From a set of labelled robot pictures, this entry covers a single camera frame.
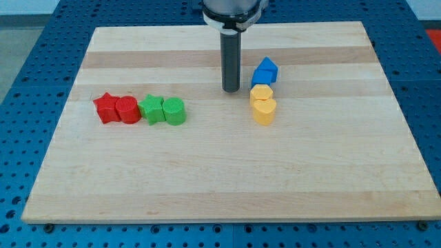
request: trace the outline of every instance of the red star-shaped block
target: red star-shaped block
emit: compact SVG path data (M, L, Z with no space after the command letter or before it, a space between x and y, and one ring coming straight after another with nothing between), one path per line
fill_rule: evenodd
M115 103L118 100L119 96L112 96L107 92L102 97L94 100L96 112L103 124L109 123L110 121L121 121L115 108Z

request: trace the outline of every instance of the red block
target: red block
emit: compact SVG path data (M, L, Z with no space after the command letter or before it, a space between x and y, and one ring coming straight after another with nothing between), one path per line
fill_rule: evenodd
M137 123L141 119L138 101L133 96L121 97L115 105L121 120L126 124Z
M96 112L103 124L111 121L121 121L115 109L115 104L119 99L119 96L112 96L106 92L102 97L94 100Z
M438 52L441 54L441 30L426 30Z

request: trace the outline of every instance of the red cylinder block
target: red cylinder block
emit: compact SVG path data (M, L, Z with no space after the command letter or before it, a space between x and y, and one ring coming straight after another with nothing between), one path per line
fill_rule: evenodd
M138 108L138 101L133 96L121 97L115 105L121 121L126 124L137 123L141 119Z

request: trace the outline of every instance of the blue block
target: blue block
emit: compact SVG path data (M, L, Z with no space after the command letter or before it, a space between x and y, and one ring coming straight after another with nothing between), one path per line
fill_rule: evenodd
M256 84L266 84L271 86L271 79L273 77L273 73L266 70L255 70L253 74L253 79L251 80L251 89Z
M268 57L265 57L260 65L257 67L257 70L265 70L272 73L271 83L275 83L277 80L277 65Z

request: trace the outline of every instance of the toy block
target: toy block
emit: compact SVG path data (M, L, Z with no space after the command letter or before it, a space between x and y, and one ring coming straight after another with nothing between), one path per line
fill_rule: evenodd
M265 84L254 86L249 92L249 105L253 107L256 100L268 100L273 98L273 90Z
M111 121L121 121L117 110L115 109L115 103L119 100L119 96L112 96L109 93L105 93L102 97L93 100L96 112L103 124Z
M268 57L265 57L256 70L264 70L272 73L271 83L275 83L277 81L277 65Z
M138 109L138 101L133 96L123 96L115 103L116 111L121 121L126 124L137 123L141 119Z
M165 100L163 103L163 111L165 120L170 125L180 125L184 123L187 118L184 102L177 97Z
M273 122L276 113L277 102L274 99L266 101L256 100L253 103L253 118L261 125L269 125Z
M251 89L258 84L271 85L271 79L273 77L272 72L266 70L255 70L253 73L253 79L251 80Z
M142 117L146 118L149 125L165 121L163 111L164 98L162 96L152 96L148 94L143 101L138 103Z

